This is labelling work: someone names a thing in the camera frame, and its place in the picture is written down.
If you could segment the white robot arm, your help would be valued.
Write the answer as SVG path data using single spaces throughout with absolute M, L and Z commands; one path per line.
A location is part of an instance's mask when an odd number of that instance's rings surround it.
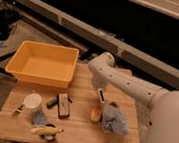
M 168 91 L 127 75 L 115 69 L 114 63 L 114 57 L 108 52 L 88 62 L 93 85 L 104 88 L 110 83 L 151 110 L 145 143 L 179 143 L 179 90 Z

